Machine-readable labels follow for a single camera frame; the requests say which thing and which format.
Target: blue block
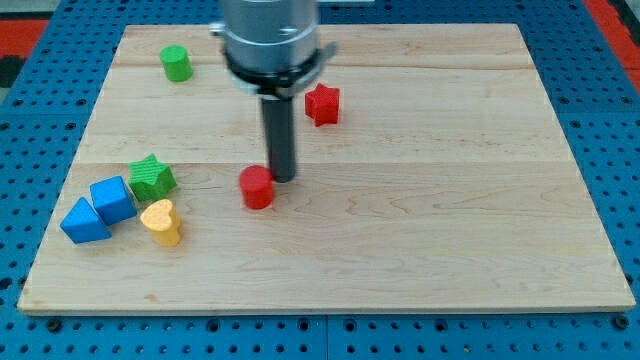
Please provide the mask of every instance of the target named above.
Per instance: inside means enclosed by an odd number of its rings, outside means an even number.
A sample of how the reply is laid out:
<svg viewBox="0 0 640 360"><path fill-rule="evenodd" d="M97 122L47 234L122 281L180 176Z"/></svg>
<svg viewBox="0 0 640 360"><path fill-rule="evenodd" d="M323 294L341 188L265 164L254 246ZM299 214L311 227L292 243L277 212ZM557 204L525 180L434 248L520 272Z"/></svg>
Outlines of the blue block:
<svg viewBox="0 0 640 360"><path fill-rule="evenodd" d="M73 205L60 227L76 244L111 237L107 225L83 197Z"/></svg>
<svg viewBox="0 0 640 360"><path fill-rule="evenodd" d="M133 198L122 176L114 176L92 184L90 191L93 207L105 224L115 224L136 216Z"/></svg>

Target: metal cylinder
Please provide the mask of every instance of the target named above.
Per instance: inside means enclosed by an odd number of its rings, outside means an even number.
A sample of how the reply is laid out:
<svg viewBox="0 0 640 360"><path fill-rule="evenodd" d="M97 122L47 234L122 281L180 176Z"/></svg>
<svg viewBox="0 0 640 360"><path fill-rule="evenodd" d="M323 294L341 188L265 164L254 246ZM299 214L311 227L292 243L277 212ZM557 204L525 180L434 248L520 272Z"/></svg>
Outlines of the metal cylinder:
<svg viewBox="0 0 640 360"><path fill-rule="evenodd" d="M289 71L316 51L316 0L222 0L225 52L255 73Z"/></svg>
<svg viewBox="0 0 640 360"><path fill-rule="evenodd" d="M279 183L296 176L293 99L261 99L267 159L273 179Z"/></svg>

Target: yellow block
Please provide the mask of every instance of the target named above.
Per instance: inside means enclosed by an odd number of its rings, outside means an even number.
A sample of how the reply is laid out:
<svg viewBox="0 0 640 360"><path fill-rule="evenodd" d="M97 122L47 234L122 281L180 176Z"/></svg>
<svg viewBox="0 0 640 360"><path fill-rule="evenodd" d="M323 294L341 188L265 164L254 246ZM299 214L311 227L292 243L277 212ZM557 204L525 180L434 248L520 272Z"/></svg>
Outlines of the yellow block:
<svg viewBox="0 0 640 360"><path fill-rule="evenodd" d="M140 216L155 242L162 246L176 246L180 242L180 217L173 202L162 199L151 204Z"/></svg>

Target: wooden board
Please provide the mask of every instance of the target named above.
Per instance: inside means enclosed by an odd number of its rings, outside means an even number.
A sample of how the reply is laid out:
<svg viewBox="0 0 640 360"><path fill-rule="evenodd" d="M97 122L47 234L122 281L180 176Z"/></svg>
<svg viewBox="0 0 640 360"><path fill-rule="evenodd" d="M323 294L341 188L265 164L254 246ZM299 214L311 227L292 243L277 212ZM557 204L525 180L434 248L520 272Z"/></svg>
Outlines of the wooden board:
<svg viewBox="0 0 640 360"><path fill-rule="evenodd" d="M635 304L515 25L326 26L337 126L296 102L300 175L242 206L264 163L257 99L203 26L130 26L20 298L31 315L519 313ZM160 49L195 75L166 81ZM149 153L172 164L183 241L137 219L73 245L90 183Z"/></svg>

